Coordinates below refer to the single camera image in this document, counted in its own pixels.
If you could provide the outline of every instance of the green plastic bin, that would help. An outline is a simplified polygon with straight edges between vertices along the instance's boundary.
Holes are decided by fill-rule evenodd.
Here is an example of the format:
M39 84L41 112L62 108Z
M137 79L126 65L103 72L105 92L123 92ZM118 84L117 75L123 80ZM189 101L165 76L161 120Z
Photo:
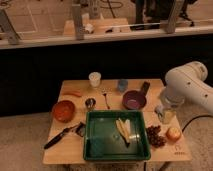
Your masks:
M130 120L130 144L117 130L116 119ZM138 110L94 110L87 113L83 157L87 161L149 160L143 114Z

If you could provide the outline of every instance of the paper cup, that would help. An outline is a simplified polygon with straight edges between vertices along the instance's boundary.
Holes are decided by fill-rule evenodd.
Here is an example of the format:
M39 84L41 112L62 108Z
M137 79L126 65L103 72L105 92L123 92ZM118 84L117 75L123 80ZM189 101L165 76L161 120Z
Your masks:
M101 83L101 74L99 72L90 73L89 81L92 87L98 87Z

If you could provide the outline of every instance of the wooden table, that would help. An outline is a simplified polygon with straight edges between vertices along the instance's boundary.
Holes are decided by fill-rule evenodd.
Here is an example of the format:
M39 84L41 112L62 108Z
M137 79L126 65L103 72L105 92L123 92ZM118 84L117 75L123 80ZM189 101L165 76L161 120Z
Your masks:
M121 33L131 32L129 23L126 18L115 19L83 19L83 25L92 24L94 26L93 34L105 34L106 30L109 30L113 26L120 26ZM75 29L73 20L67 20L64 27L64 36L74 36Z
M128 80L128 90L139 90L143 79ZM146 95L147 104L143 108L143 114L146 127L151 125L161 125L161 134L164 134L168 127L171 125L180 127L176 116L172 119L170 124L162 125L158 120L157 115L154 113L156 105L160 104L158 95L164 88L160 79L146 79L151 83L150 89ZM122 93L116 91L117 80L102 80L100 87L92 88L88 80L73 80L64 81L61 87L59 101L71 100L76 105L75 118L70 123L60 123L53 119L48 141L52 139L56 134L62 131L65 127L78 124L80 121L85 122L86 119L86 107L85 100L89 97L96 99L96 110L107 110L105 100L101 94L102 89L106 89L108 94L108 103L112 110L124 109L122 101ZM82 97L75 97L72 95L66 95L70 91L82 92ZM188 150L184 136L175 144L166 143L162 148L151 148L150 162L163 162L163 161L187 161L191 159L190 152ZM45 150L43 163L45 164L83 164L86 163L83 159L83 138L74 133L68 133L60 142Z

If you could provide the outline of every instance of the red bowl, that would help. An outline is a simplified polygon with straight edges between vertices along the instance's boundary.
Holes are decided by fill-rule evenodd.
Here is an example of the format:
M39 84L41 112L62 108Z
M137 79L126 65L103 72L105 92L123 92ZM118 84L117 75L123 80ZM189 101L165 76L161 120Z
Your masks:
M75 105L72 101L62 100L53 105L52 115L53 117L60 121L67 123L71 121L74 117Z

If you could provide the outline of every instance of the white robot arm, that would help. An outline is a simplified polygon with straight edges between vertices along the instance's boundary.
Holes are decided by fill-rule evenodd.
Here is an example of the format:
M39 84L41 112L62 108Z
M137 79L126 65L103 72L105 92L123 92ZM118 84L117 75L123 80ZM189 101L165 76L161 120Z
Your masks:
M169 70L160 95L163 106L176 108L188 98L213 113L213 88L204 83L207 75L206 66L198 61Z

